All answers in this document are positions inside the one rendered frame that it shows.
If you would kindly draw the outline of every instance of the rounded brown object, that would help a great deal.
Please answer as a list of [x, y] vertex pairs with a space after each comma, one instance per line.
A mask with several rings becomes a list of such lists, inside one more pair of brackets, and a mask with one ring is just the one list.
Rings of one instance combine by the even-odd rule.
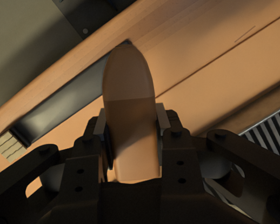
[[154, 84], [145, 58], [133, 45], [119, 45], [110, 54], [103, 100], [117, 180], [158, 178]]

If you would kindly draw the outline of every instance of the brown oval object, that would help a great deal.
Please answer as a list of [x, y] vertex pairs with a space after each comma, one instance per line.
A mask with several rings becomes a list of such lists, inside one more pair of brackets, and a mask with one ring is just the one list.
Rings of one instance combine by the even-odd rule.
[[103, 100], [117, 180], [158, 178], [154, 84], [145, 58], [132, 44], [119, 45], [110, 54]]

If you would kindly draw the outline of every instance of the gray floor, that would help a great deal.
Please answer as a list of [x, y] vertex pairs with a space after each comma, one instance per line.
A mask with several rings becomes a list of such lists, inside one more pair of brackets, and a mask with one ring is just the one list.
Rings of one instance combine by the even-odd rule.
[[0, 106], [81, 41], [52, 0], [0, 0]]

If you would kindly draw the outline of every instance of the screw hole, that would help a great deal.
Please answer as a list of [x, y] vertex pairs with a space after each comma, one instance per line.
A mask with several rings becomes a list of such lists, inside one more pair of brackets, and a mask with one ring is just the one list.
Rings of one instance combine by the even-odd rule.
[[79, 169], [79, 170], [77, 170], [77, 173], [78, 173], [78, 174], [83, 174], [83, 173], [84, 173], [84, 169]]
[[80, 192], [80, 191], [82, 191], [83, 190], [83, 187], [76, 187], [75, 188], [75, 192]]
[[185, 182], [186, 182], [186, 180], [184, 178], [179, 178], [178, 179], [178, 183], [185, 183]]

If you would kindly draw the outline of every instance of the wooden surface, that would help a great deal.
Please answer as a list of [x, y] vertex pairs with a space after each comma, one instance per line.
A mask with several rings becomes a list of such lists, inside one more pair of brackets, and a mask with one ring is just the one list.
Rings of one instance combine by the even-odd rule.
[[[199, 134], [280, 82], [280, 19], [263, 29], [279, 17], [280, 0], [138, 0], [0, 107], [0, 132], [129, 39], [149, 64], [157, 102]], [[100, 97], [28, 152], [72, 147], [101, 107]], [[9, 165], [0, 155], [0, 171]]]

